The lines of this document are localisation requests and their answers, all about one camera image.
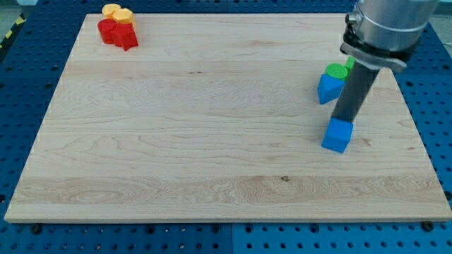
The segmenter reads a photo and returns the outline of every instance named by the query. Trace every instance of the green block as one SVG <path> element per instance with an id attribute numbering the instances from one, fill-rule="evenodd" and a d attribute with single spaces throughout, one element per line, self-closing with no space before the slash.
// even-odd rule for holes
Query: green block
<path id="1" fill-rule="evenodd" d="M 325 74 L 339 80 L 347 80 L 348 69 L 339 63 L 331 63 L 326 67 Z"/>
<path id="2" fill-rule="evenodd" d="M 355 58 L 353 56 L 349 56 L 347 59 L 347 63 L 345 64 L 345 67 L 347 67 L 348 72 L 352 70 L 353 64 L 355 64 Z"/>

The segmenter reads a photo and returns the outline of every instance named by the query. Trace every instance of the red block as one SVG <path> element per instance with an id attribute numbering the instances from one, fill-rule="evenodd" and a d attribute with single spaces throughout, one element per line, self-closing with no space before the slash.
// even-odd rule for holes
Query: red block
<path id="1" fill-rule="evenodd" d="M 117 23 L 116 27 L 111 31 L 111 34 L 114 45 L 123 47 L 124 51 L 138 46 L 138 40 L 136 39 L 135 30 L 133 29 L 133 25 L 131 23 Z"/>
<path id="2" fill-rule="evenodd" d="M 99 21 L 99 23 L 97 24 L 100 36 L 105 44 L 113 44 L 112 30 L 116 26 L 117 26 L 116 21 L 112 19 L 104 19 Z"/>

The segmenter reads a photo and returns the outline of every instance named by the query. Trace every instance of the toy block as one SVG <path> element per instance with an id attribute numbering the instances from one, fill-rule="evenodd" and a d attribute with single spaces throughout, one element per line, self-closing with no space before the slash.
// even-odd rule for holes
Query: toy block
<path id="1" fill-rule="evenodd" d="M 97 24 L 100 36 L 105 44 L 113 44 L 112 30 L 115 29 L 116 25 L 116 21 L 112 19 L 104 19 Z"/>
<path id="2" fill-rule="evenodd" d="M 326 130 L 322 147 L 343 153 L 352 139 L 353 123 L 332 118 Z"/>
<path id="3" fill-rule="evenodd" d="M 105 4 L 102 8 L 102 14 L 105 18 L 113 18 L 113 13 L 121 8 L 119 4 Z"/>
<path id="4" fill-rule="evenodd" d="M 353 64 L 355 64 L 355 58 L 353 56 L 349 56 L 347 59 L 347 63 L 345 63 L 345 67 L 348 69 L 348 73 L 352 71 Z"/>
<path id="5" fill-rule="evenodd" d="M 133 25 L 131 23 L 117 23 L 116 27 L 112 30 L 112 39 L 114 45 L 123 47 L 124 51 L 129 50 L 131 47 L 138 46 L 135 30 L 133 30 Z"/>
<path id="6" fill-rule="evenodd" d="M 348 77 L 348 69 L 339 63 L 331 63 L 328 64 L 325 70 L 325 74 L 328 74 L 329 76 L 333 78 L 337 78 L 340 80 L 347 80 Z"/>
<path id="7" fill-rule="evenodd" d="M 113 13 L 113 19 L 121 24 L 129 24 L 132 23 L 135 27 L 135 18 L 133 16 L 133 12 L 127 8 L 122 8 Z"/>
<path id="8" fill-rule="evenodd" d="M 317 94 L 320 104 L 325 104 L 339 98 L 340 92 L 344 87 L 344 81 L 333 78 L 327 74 L 322 74 L 317 86 Z"/>

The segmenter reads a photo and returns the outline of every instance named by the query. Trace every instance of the wooden board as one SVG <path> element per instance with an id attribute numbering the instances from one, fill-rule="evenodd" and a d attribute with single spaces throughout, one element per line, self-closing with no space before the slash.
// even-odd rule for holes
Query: wooden board
<path id="1" fill-rule="evenodd" d="M 139 47 L 88 15 L 8 222 L 445 221 L 450 207 L 390 71 L 346 153 L 316 86 L 343 15 L 137 15 Z"/>

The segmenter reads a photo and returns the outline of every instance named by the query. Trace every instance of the blue cube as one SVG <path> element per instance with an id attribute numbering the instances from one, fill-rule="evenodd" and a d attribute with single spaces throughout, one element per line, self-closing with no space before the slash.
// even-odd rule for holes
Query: blue cube
<path id="1" fill-rule="evenodd" d="M 344 81 L 333 78 L 330 75 L 322 74 L 317 87 L 320 104 L 325 104 L 334 99 L 337 99 L 344 87 Z"/>
<path id="2" fill-rule="evenodd" d="M 332 118 L 326 130 L 322 146 L 343 153 L 352 139 L 353 123 Z"/>

